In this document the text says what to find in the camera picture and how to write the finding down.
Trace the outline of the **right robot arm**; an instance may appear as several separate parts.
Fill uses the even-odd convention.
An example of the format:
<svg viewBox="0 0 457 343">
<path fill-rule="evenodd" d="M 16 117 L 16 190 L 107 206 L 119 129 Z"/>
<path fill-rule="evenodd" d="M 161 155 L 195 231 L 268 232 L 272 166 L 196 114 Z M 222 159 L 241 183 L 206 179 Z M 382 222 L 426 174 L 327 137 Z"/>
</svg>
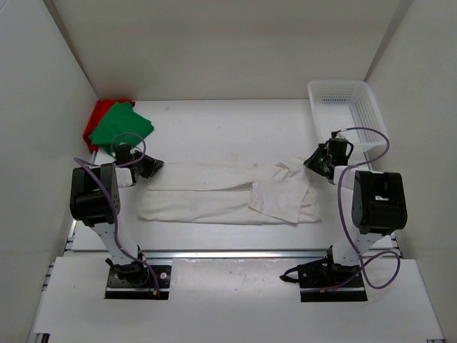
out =
<svg viewBox="0 0 457 343">
<path fill-rule="evenodd" d="M 379 172 L 349 166 L 353 145 L 329 139 L 318 145 L 304 166 L 337 186 L 337 203 L 346 238 L 328 251 L 322 280 L 331 286 L 357 267 L 360 256 L 378 240 L 403 229 L 407 222 L 403 179 L 398 172 Z"/>
</svg>

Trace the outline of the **green t-shirt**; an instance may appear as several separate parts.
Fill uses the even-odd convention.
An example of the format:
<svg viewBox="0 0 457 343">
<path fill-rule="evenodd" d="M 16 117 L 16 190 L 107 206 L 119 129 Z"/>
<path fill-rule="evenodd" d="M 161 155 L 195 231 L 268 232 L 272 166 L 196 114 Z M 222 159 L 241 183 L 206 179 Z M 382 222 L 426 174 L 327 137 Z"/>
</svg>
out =
<svg viewBox="0 0 457 343">
<path fill-rule="evenodd" d="M 115 103 L 104 115 L 98 126 L 92 131 L 89 138 L 91 143 L 102 148 L 108 155 L 112 155 L 111 143 L 127 143 L 137 146 L 154 131 L 151 121 L 142 117 L 127 106 Z"/>
</svg>

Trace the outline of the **red t-shirt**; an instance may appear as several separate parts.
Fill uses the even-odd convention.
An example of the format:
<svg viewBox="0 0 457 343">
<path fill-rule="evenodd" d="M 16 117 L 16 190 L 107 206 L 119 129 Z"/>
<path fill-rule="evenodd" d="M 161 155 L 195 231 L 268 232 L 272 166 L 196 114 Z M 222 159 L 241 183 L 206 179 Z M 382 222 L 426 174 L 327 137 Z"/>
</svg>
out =
<svg viewBox="0 0 457 343">
<path fill-rule="evenodd" d="M 124 106 L 127 106 L 131 109 L 135 107 L 135 102 L 132 101 L 131 99 L 103 99 L 103 100 L 98 100 L 92 113 L 91 116 L 89 117 L 88 123 L 86 125 L 86 128 L 83 132 L 83 140 L 85 141 L 87 147 L 89 148 L 89 152 L 93 153 L 97 151 L 99 148 L 91 143 L 91 139 L 89 138 L 90 134 L 92 131 L 98 126 L 99 122 L 101 119 L 104 117 L 106 112 L 115 104 L 115 103 L 120 103 L 123 104 Z"/>
</svg>

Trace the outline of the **white t-shirt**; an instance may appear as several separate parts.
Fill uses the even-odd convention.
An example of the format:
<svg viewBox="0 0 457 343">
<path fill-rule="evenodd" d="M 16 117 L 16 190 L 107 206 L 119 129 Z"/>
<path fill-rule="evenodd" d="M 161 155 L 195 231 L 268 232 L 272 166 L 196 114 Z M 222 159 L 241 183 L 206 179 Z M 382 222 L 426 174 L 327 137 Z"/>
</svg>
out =
<svg viewBox="0 0 457 343">
<path fill-rule="evenodd" d="M 272 163 L 165 165 L 146 184 L 137 215 L 196 224 L 319 222 L 317 191 L 300 159 Z"/>
</svg>

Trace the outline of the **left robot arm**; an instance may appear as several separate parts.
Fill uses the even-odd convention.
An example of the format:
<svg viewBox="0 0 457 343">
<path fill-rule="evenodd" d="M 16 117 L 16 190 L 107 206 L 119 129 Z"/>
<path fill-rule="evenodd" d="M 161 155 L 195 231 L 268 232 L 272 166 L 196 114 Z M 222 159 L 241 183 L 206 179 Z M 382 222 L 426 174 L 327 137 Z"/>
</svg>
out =
<svg viewBox="0 0 457 343">
<path fill-rule="evenodd" d="M 150 269 L 141 248 L 127 230 L 120 230 L 120 188 L 134 186 L 138 178 L 154 176 L 164 165 L 138 152 L 115 162 L 95 165 L 80 158 L 72 171 L 70 210 L 72 217 L 95 232 L 110 257 L 109 266 L 134 286 L 149 280 Z"/>
</svg>

